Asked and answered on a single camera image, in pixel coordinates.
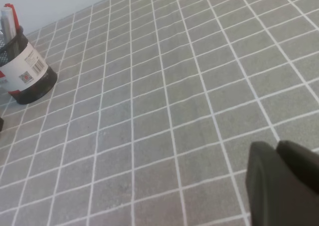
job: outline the white grid line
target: white grid line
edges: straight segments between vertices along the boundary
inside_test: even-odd
[[[155,17],[155,11],[154,11],[154,2],[152,2],[152,9],[153,9],[153,18],[154,21],[156,20]],[[159,61],[160,61],[160,68],[161,68],[161,74],[162,74],[162,80],[164,85],[164,93],[165,93],[165,101],[166,101],[166,110],[168,115],[168,122],[169,122],[169,128],[170,128],[170,136],[172,139],[172,146],[173,146],[173,152],[174,152],[174,162],[175,162],[175,169],[176,169],[176,175],[177,175],[177,183],[178,183],[178,189],[179,189],[179,196],[180,196],[180,203],[182,208],[182,214],[183,214],[183,225],[187,226],[187,216],[186,216],[186,207],[185,207],[185,200],[184,200],[184,194],[182,191],[182,184],[181,184],[181,176],[180,176],[180,169],[178,164],[178,158],[177,158],[177,150],[176,150],[176,144],[175,144],[175,136],[173,132],[173,126],[172,126],[172,119],[171,119],[171,113],[170,113],[170,107],[169,107],[169,101],[168,101],[168,94],[167,94],[167,88],[166,88],[166,80],[165,80],[165,74],[164,74],[164,67],[161,57],[161,49],[160,49],[160,42],[159,42],[159,35],[157,30],[157,23],[155,21],[155,30],[156,30],[156,39],[158,44],[158,51],[159,51]]]

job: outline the gray tile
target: gray tile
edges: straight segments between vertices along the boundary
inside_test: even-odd
[[[318,147],[319,114],[313,114],[275,127],[280,139],[288,139],[312,150]]]
[[[221,87],[244,77],[236,61],[212,69],[202,76],[207,90]]]
[[[105,76],[117,73],[129,67],[131,67],[131,56],[120,58],[106,65]]]
[[[169,128],[167,109],[134,119],[134,138],[139,139]]]
[[[77,161],[61,169],[57,192],[70,190],[92,181],[94,158]]]
[[[47,115],[44,122],[43,130],[48,130],[55,126],[68,123],[71,117],[71,110],[72,107],[68,107]]]
[[[101,111],[100,127],[111,126],[131,118],[131,102],[126,101]]]
[[[11,146],[3,147],[0,149],[0,165],[4,165],[6,158],[8,157]]]
[[[81,73],[85,73],[94,68],[104,65],[105,54],[98,55],[94,58],[83,61]]]
[[[281,47],[290,59],[296,59],[298,57],[318,51],[318,41],[319,34],[317,32],[312,32],[289,40],[281,44]]]
[[[19,209],[15,225],[17,226],[44,226],[48,222],[51,199],[36,204],[27,205]]]
[[[24,182],[0,189],[0,210],[5,211],[17,207]]]
[[[136,38],[136,37],[133,37],[134,30],[136,30],[137,28],[140,28],[144,24],[147,25],[147,23],[150,23],[153,20],[154,20],[153,13],[148,13],[148,14],[144,15],[143,17],[140,17],[138,19],[133,20],[131,22],[132,39]]]
[[[122,34],[108,41],[108,51],[130,42],[130,33]]]
[[[105,43],[101,43],[99,45],[96,45],[90,49],[86,49],[84,51],[84,60],[93,58],[97,55],[100,55],[102,53],[105,53],[106,50],[106,44]]]
[[[209,20],[214,19],[214,15],[210,9],[203,11],[199,14],[193,15],[187,19],[185,19],[185,24],[187,29],[194,28],[201,23],[205,23]]]
[[[256,14],[262,14],[287,3],[287,0],[261,0],[257,3],[251,4],[251,8]]]
[[[75,46],[77,44],[80,44],[80,43],[84,42],[86,40],[86,37],[87,37],[87,34],[84,33],[82,35],[79,35],[79,36],[76,36],[76,37],[74,37],[72,39],[69,39],[67,47],[71,48],[71,47],[73,47],[73,46]]]
[[[15,138],[16,131],[17,131],[17,127],[0,132],[0,147],[11,144]],[[19,140],[18,137],[20,137],[20,139],[24,138],[24,132],[21,133],[20,136],[17,135],[16,140]]]
[[[58,167],[61,161],[62,149],[63,145],[37,154],[31,166],[30,176]]]
[[[134,163],[136,167],[173,156],[170,132],[134,143]]]
[[[279,49],[274,46],[242,58],[240,62],[246,74],[249,76],[286,63],[286,59]]]
[[[134,116],[141,115],[166,106],[164,89],[133,99]]]
[[[272,123],[277,123],[319,108],[318,103],[306,87],[299,87],[280,93],[263,99],[261,102]]]
[[[61,83],[58,83],[55,86],[55,91],[54,91],[53,96],[58,96],[60,94],[74,90],[74,89],[76,89],[77,84],[78,84],[78,77],[77,76],[74,78],[68,79],[66,81],[63,81]]]
[[[18,140],[24,139],[28,136],[38,134],[41,130],[43,121],[44,121],[44,117],[21,125],[17,134],[16,134],[15,140],[18,141]]]
[[[205,24],[202,24],[198,27],[191,29],[189,33],[189,37],[191,41],[196,41],[200,38],[203,38],[207,35],[213,34],[220,30],[220,27],[216,20],[212,20]]]
[[[138,78],[147,76],[151,73],[157,72],[161,70],[160,66],[160,58],[154,58],[151,60],[148,60],[144,63],[135,65],[132,70],[133,80],[136,80]]]
[[[257,103],[251,103],[216,115],[223,139],[267,126]]]
[[[147,93],[163,86],[162,73],[154,73],[150,76],[133,82],[133,96]]]
[[[248,200],[248,195],[246,191],[246,173],[236,175],[235,180],[236,180],[238,190],[244,204],[245,212],[249,213],[250,211],[249,200]]]
[[[319,8],[318,0],[298,0],[295,2],[295,5],[298,6],[299,9],[304,13],[307,13]]]
[[[306,81],[319,77],[319,68],[317,62],[319,61],[319,54],[314,54],[310,57],[303,58],[294,62],[295,67],[301,73]]]
[[[8,129],[8,128],[12,128],[15,126],[20,125],[22,116],[23,116],[24,112],[18,112],[18,113],[14,113],[12,115],[7,115],[3,117],[3,129]]]
[[[102,11],[99,11],[99,12],[97,12],[97,13],[92,15],[91,21],[95,21],[95,20],[98,20],[98,19],[100,19],[102,17],[108,16],[109,12],[110,12],[110,10],[108,8],[104,9]]]
[[[92,71],[83,73],[80,75],[79,87],[89,84],[91,82],[95,82],[101,78],[103,78],[104,74],[104,66],[93,69]]]
[[[91,7],[87,7],[85,9],[82,9],[82,10],[76,12],[75,16],[74,16],[74,22],[89,16],[91,14],[91,11],[92,11],[91,9],[92,9]]]
[[[208,95],[214,112],[219,112],[255,99],[246,80],[219,88]]]
[[[112,106],[116,103],[120,103],[124,100],[130,99],[131,97],[131,85],[124,85],[116,88],[112,91],[103,94],[102,108]]]
[[[98,136],[98,151],[123,145],[131,141],[131,122],[101,130]]]
[[[130,226],[131,225],[131,207],[126,206],[118,210],[97,215],[90,218],[90,224],[94,226]]]
[[[95,180],[131,170],[131,149],[131,145],[127,145],[98,155],[96,159]]]
[[[104,24],[102,26],[99,26],[99,27],[96,27],[92,30],[89,31],[89,36],[88,36],[88,39],[91,39],[91,38],[94,38],[102,33],[105,33],[108,31],[108,24]]]
[[[68,92],[68,93],[65,93],[65,94],[62,94],[62,95],[59,95],[55,98],[52,98],[48,113],[51,113],[51,112],[57,111],[61,108],[72,105],[74,95],[75,95],[75,90]]]
[[[183,225],[183,214],[178,193],[136,203],[135,214],[137,226]]]
[[[178,158],[183,186],[229,174],[221,146],[213,145]]]
[[[107,61],[107,63],[115,61],[121,57],[124,57],[124,56],[130,54],[130,52],[131,52],[130,44],[127,43],[119,48],[115,48],[115,49],[108,51],[106,61]]]
[[[94,184],[91,213],[108,210],[130,202],[132,197],[131,180],[131,173],[128,173]]]
[[[205,95],[199,95],[175,104],[170,107],[170,111],[173,126],[210,114]]]
[[[99,114],[93,113],[71,121],[68,140],[72,140],[96,131],[98,127],[98,118]]]
[[[75,102],[79,102],[100,94],[102,91],[102,79],[94,83],[80,87],[75,95]]]
[[[22,123],[27,121],[36,119],[46,114],[47,107],[49,105],[49,101],[40,103],[36,106],[30,107],[25,111]]]
[[[86,216],[89,207],[90,188],[88,186],[56,196],[52,209],[51,225],[62,224]]]
[[[4,167],[1,186],[13,183],[27,177],[32,157],[16,161]]]
[[[70,38],[73,37],[73,34],[74,34],[74,30],[78,30],[80,27],[83,27],[85,25],[87,25],[88,23],[90,22],[90,16],[80,20],[80,21],[77,21],[73,24],[72,26],[72,32],[70,34]]]
[[[106,44],[107,34],[101,34],[97,37],[91,38],[86,42],[86,48],[92,48],[95,45],[98,45],[100,43]]]
[[[178,153],[189,151],[218,141],[212,119],[205,118],[174,130]]]
[[[266,32],[258,33],[233,43],[238,57],[251,54],[274,44]]]
[[[205,71],[234,60],[235,57],[228,46],[216,49],[197,58],[201,71]]]
[[[146,34],[154,32],[154,31],[155,31],[154,22],[145,23],[145,25],[132,30],[132,33],[131,33],[132,40],[140,38],[140,37],[142,37],[142,36],[144,36]]]
[[[41,134],[37,151],[42,151],[62,144],[65,141],[67,125],[63,125]]]
[[[190,225],[240,214],[230,178],[196,186],[184,191],[187,220]]]
[[[223,28],[228,28],[252,17],[254,17],[254,15],[250,9],[248,7],[244,7],[220,17],[219,21]]]
[[[85,42],[75,45],[71,48],[68,48],[67,50],[65,50],[64,58],[68,58],[75,54],[83,52],[84,47],[85,47]]]
[[[22,203],[40,200],[53,195],[58,170],[28,179],[22,198]]]
[[[167,87],[168,101],[170,104],[201,92],[203,92],[203,87],[199,76],[187,78]]]
[[[95,145],[95,133],[67,143],[65,146],[63,164],[94,154]]]
[[[302,83],[288,64],[256,75],[250,81],[260,97]]]
[[[140,199],[178,187],[174,159],[135,171],[135,198]]]
[[[288,23],[271,28],[269,31],[277,41],[283,41],[313,29],[314,27],[305,18],[300,17]]]
[[[178,10],[177,3],[176,2],[169,3],[168,5],[155,10],[155,18],[164,17],[176,10]]]
[[[132,54],[132,64],[137,65],[151,58],[159,55],[159,48],[157,44],[150,46],[149,48],[142,49]]]
[[[174,83],[197,73],[196,63],[193,59],[183,61],[164,70],[166,84]]]
[[[275,146],[277,141],[271,130],[263,130],[224,143],[234,172],[247,169],[250,145],[254,141],[265,141]]]
[[[100,99],[100,96],[96,96],[84,102],[75,104],[72,119],[98,111],[100,108]]]
[[[123,33],[128,32],[128,31],[130,31],[129,23],[123,24],[122,26],[117,27],[117,28],[109,31],[109,39],[115,38]]]
[[[142,38],[132,41],[132,52],[139,51],[143,48],[146,48],[156,43],[157,43],[156,33],[145,35]]]
[[[34,153],[37,141],[38,141],[38,136],[36,135],[26,140],[15,143],[12,146],[8,163],[14,160],[21,159],[28,155],[32,155]]]
[[[185,31],[183,21],[179,21],[177,23],[172,24],[166,28],[162,28],[158,30],[159,41],[172,37],[178,33],[182,33]]]
[[[64,69],[60,72],[57,83],[67,80],[69,78],[73,78],[74,76],[78,75],[79,72],[80,72],[80,64]]]
[[[298,11],[292,5],[287,5],[263,14],[259,18],[263,21],[266,27],[270,27],[299,15]]]
[[[168,16],[157,19],[156,25],[157,25],[157,28],[160,29],[160,28],[166,27],[166,26],[168,26],[172,23],[175,23],[177,21],[180,21],[180,20],[182,20],[180,12],[176,11],[176,12],[171,13]]]
[[[0,215],[0,224],[1,225],[12,225],[15,211],[8,211]]]

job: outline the tiled floor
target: tiled floor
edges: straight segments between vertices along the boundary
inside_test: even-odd
[[[253,140],[318,151],[319,0],[105,0],[28,36],[0,95],[1,226],[248,226]]]

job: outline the black mesh pen holder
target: black mesh pen holder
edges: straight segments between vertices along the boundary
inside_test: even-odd
[[[0,85],[17,103],[24,105],[40,99],[56,80],[57,74],[28,42],[21,26],[10,42],[0,40]]]
[[[16,36],[7,44],[0,40],[0,67],[17,57],[27,46],[28,39],[23,34],[23,28],[17,31]]]

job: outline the white label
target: white label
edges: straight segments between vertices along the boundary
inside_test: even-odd
[[[0,85],[8,92],[23,91],[35,84],[48,65],[30,43],[12,61],[0,67]]]

